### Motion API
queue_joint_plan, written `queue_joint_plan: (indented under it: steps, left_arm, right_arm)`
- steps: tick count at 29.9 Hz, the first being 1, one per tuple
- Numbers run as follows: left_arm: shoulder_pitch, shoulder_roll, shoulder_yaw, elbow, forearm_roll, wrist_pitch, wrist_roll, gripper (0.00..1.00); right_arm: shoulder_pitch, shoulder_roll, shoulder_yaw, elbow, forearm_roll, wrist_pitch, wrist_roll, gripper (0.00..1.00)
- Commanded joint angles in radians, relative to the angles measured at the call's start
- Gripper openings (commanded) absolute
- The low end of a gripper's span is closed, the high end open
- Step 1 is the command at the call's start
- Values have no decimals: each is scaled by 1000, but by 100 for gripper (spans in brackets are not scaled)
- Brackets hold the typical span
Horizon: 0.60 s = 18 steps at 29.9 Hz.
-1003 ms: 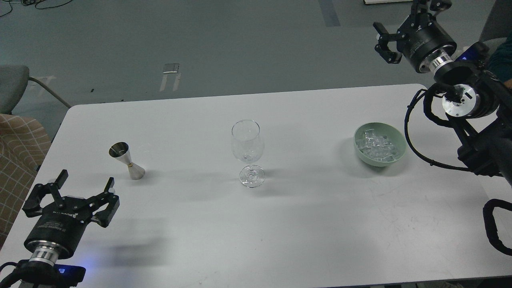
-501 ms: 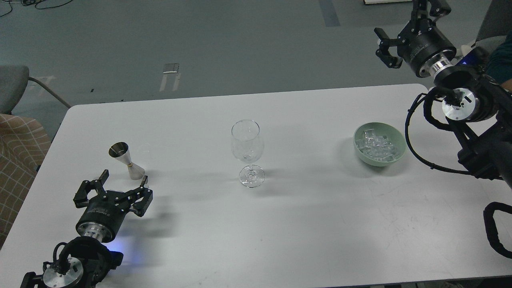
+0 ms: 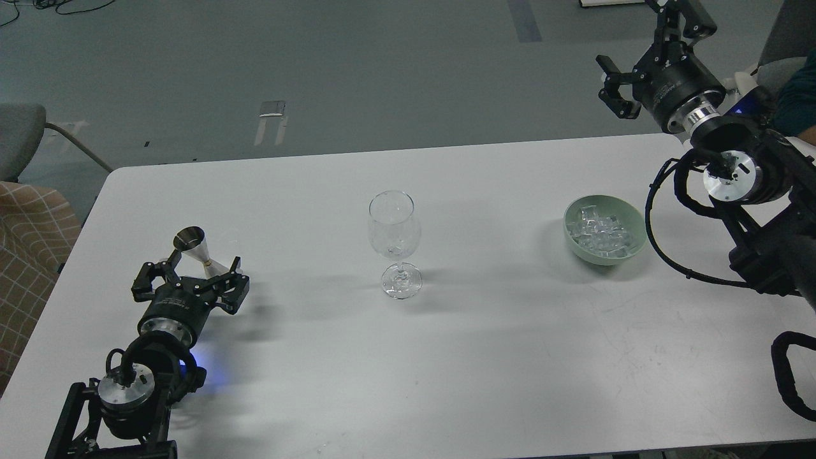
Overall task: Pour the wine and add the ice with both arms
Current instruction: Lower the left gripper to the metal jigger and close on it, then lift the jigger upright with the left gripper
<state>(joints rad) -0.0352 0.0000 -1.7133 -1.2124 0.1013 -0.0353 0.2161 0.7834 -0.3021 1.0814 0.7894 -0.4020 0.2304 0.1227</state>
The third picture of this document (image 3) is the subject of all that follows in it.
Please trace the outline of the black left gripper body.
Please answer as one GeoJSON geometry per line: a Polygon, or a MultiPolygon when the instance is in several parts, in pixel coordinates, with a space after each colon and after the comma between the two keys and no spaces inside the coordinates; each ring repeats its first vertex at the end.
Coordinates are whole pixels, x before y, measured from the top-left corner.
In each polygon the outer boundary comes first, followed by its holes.
{"type": "Polygon", "coordinates": [[[198,342],[213,306],[202,298],[202,282],[183,277],[180,284],[160,285],[138,323],[138,334],[165,332],[186,348],[198,342]]]}

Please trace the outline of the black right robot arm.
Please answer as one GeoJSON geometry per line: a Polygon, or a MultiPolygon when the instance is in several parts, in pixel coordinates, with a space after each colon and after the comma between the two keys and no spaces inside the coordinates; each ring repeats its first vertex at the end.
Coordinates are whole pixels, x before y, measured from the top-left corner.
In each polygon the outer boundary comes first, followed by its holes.
{"type": "Polygon", "coordinates": [[[781,69],[758,71],[736,85],[742,97],[722,111],[727,89],[697,58],[694,46],[717,31],[699,1],[649,1],[655,35],[630,71],[609,56],[595,60],[604,72],[599,99],[620,119],[646,110],[661,131],[686,135],[690,149],[662,165],[645,203],[645,233],[657,255],[686,278],[749,288],[760,294],[803,297],[814,305],[814,158],[773,127],[781,69]],[[691,212],[724,224],[734,241],[729,253],[738,281],[714,278],[676,263],[653,235],[651,209],[660,187],[673,178],[674,194],[691,212]]]}

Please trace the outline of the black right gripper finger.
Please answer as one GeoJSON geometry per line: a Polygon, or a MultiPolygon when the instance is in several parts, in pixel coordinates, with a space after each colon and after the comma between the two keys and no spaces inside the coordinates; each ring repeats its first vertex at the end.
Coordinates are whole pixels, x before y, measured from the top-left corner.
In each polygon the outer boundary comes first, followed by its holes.
{"type": "Polygon", "coordinates": [[[619,119],[637,119],[641,111],[641,102],[631,101],[623,97],[621,86],[634,86],[645,80],[640,69],[630,72],[621,72],[612,58],[606,55],[595,56],[595,61],[603,70],[603,88],[598,92],[599,99],[619,119]]]}
{"type": "Polygon", "coordinates": [[[718,26],[699,1],[646,1],[657,14],[655,37],[647,63],[675,64],[694,54],[694,46],[711,37],[718,26]]]}

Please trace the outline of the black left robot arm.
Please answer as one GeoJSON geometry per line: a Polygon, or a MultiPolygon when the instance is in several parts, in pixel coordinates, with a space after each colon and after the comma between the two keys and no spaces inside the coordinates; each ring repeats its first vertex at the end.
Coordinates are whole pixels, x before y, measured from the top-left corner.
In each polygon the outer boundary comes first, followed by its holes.
{"type": "Polygon", "coordinates": [[[131,286],[147,302],[137,338],[113,349],[102,378],[72,384],[50,440],[47,458],[176,458],[168,437],[171,410],[207,377],[192,353],[213,309],[233,316],[250,279],[241,258],[209,278],[180,276],[182,253],[146,262],[131,286]]]}

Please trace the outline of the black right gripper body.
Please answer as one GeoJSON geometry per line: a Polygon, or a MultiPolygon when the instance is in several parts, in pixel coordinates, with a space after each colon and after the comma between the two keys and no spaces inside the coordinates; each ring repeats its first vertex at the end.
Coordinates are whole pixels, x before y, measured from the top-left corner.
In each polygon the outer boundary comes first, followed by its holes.
{"type": "Polygon", "coordinates": [[[633,67],[637,81],[632,84],[636,102],[649,112],[663,133],[682,133],[682,115],[677,110],[696,97],[718,107],[725,99],[725,87],[693,55],[684,55],[672,64],[659,64],[645,55],[633,67]]]}

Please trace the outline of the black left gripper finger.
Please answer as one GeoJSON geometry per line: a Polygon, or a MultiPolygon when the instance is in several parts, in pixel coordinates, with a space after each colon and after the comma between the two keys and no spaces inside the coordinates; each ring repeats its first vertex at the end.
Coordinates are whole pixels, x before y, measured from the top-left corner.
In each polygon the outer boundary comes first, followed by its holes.
{"type": "Polygon", "coordinates": [[[148,302],[156,296],[157,288],[154,287],[154,280],[160,278],[164,285],[175,287],[180,284],[180,277],[175,273],[175,268],[182,258],[182,253],[172,250],[171,256],[157,262],[145,262],[135,276],[131,285],[131,294],[135,302],[148,302]]]}
{"type": "Polygon", "coordinates": [[[207,261],[204,265],[207,278],[202,282],[202,298],[207,305],[235,316],[250,289],[250,278],[241,265],[241,258],[234,258],[230,266],[213,259],[207,261]]]}

